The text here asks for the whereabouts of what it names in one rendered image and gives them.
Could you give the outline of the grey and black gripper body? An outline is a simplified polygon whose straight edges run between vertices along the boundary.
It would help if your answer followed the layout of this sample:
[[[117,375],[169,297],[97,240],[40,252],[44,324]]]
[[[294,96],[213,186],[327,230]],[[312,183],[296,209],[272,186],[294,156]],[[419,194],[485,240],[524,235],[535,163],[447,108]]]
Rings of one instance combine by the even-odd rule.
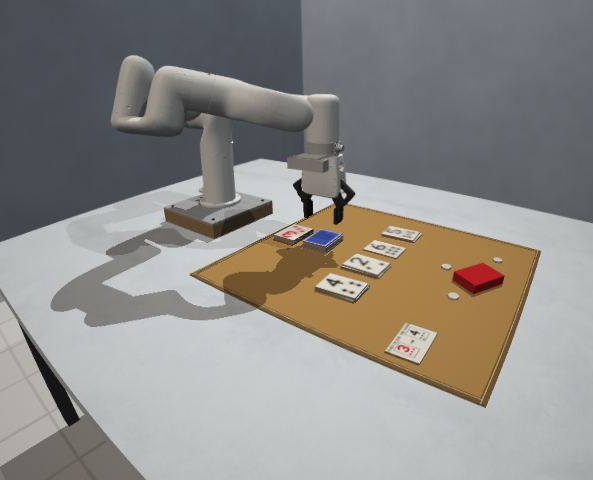
[[[341,187],[341,179],[346,183],[345,164],[342,154],[329,155],[329,171],[325,173],[302,171],[302,191],[306,194],[326,198],[337,198],[345,192]]]

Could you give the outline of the red flat square block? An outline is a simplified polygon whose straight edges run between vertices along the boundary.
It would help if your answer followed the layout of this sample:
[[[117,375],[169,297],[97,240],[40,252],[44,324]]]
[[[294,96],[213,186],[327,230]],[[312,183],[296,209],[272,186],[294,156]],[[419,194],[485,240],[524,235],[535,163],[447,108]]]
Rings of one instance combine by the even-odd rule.
[[[504,275],[481,263],[454,271],[453,280],[475,294],[503,284]]]

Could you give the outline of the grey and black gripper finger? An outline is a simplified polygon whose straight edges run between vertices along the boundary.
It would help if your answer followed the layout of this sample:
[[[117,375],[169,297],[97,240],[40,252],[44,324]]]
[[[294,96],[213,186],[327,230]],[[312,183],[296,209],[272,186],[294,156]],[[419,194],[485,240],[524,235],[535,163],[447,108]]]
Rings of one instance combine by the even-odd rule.
[[[302,178],[293,183],[293,187],[297,191],[298,196],[301,198],[301,202],[303,202],[304,218],[308,218],[313,215],[313,201],[311,200],[312,195],[306,194],[302,191],[301,180]]]
[[[355,196],[355,192],[341,179],[341,189],[346,193],[346,197],[343,199],[341,193],[337,198],[332,198],[335,209],[334,209],[334,218],[333,224],[337,225],[343,220],[343,207],[350,202],[350,200]],[[340,201],[340,202],[339,202]]]

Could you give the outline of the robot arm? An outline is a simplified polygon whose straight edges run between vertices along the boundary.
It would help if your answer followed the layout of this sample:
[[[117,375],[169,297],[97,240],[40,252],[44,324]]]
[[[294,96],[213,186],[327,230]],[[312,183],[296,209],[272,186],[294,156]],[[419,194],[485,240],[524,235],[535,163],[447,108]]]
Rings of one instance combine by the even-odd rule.
[[[225,208],[241,201],[235,193],[234,120],[289,132],[306,129],[307,152],[287,157],[287,169],[324,173],[329,171],[329,159],[323,158],[344,151],[336,95],[295,96],[174,66],[155,73],[146,59],[135,55],[122,62],[112,126],[124,133],[159,137],[180,135],[184,127],[204,129],[200,141],[204,188],[199,189],[203,207]]]

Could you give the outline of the brown flat mat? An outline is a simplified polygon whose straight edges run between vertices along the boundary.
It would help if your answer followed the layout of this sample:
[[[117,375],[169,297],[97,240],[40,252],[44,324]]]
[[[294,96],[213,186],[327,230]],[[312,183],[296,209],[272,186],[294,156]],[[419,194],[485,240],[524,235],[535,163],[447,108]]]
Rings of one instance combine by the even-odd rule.
[[[297,225],[342,233],[327,254],[274,236],[198,273],[244,297],[379,357],[481,398],[524,290],[536,251],[379,212],[333,206]],[[419,231],[408,242],[388,226]],[[397,259],[363,250],[377,240],[407,248]],[[355,254],[391,263],[379,278],[340,267]],[[493,258],[499,257],[501,263]],[[484,263],[503,284],[471,293],[453,272]],[[442,264],[449,264],[445,270]],[[318,291],[329,273],[370,284],[354,303]],[[449,293],[459,295],[457,300]],[[420,365],[385,353],[405,323],[437,336]]]

